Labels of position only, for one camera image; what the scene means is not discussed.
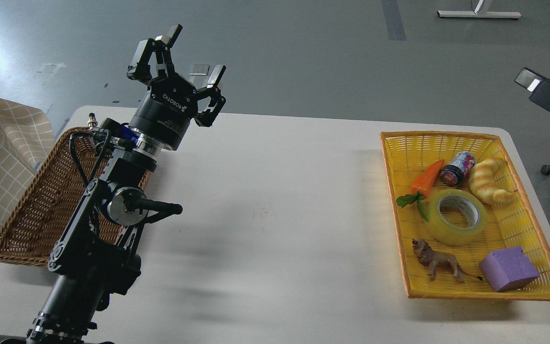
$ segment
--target robotic arm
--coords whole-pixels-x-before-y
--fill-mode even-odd
[[[147,85],[148,91],[128,126],[106,119],[97,127],[94,116],[89,116],[89,130],[79,133],[93,139],[96,151],[100,147],[95,166],[105,156],[107,166],[98,177],[94,167],[88,178],[79,166],[85,192],[48,260],[48,270],[60,276],[26,340],[7,339],[2,344],[83,344],[82,337],[96,329],[91,321],[95,311],[108,307],[109,294],[126,294],[141,274],[136,250],[144,225],[181,214],[179,204],[149,200],[139,183],[146,171],[155,171],[160,150],[177,149],[190,119],[211,126],[226,100],[218,88],[223,65],[216,66],[201,89],[175,72],[170,49],[180,31],[177,25],[167,35],[139,43],[127,76]],[[158,63],[154,78],[152,54]],[[208,97],[207,108],[198,111],[197,102]],[[124,227],[115,244],[99,238],[100,216]]]

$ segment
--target gray floor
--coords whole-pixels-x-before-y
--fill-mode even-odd
[[[0,97],[43,109],[55,132],[83,105],[136,107],[145,88],[125,74],[137,43],[180,23],[177,71],[227,65],[226,112],[507,130],[550,223],[550,176],[539,173],[550,164],[550,113],[514,82],[523,67],[550,77],[550,1],[493,3],[492,11],[519,11],[521,20],[436,15],[469,7],[469,0],[0,0]]]

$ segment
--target soda can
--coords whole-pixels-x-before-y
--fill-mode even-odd
[[[458,185],[476,165],[476,159],[468,151],[459,152],[455,158],[441,170],[441,181],[447,185]]]

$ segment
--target tape roll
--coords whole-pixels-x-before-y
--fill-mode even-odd
[[[467,225],[452,224],[441,208],[455,209],[465,218]],[[428,233],[443,244],[462,246],[468,244],[487,226],[487,211],[473,195],[458,189],[437,192],[428,204]]]

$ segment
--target lion figurine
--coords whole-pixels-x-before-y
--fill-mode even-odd
[[[450,267],[454,272],[454,279],[458,279],[460,283],[464,282],[464,275],[472,276],[468,274],[462,267],[458,260],[451,253],[443,253],[434,251],[428,242],[423,239],[413,239],[413,253],[417,256],[417,260],[421,265],[428,267],[428,276],[430,280],[434,281],[436,279],[436,268],[446,268]],[[472,276],[476,277],[479,280],[483,280],[481,276]]]

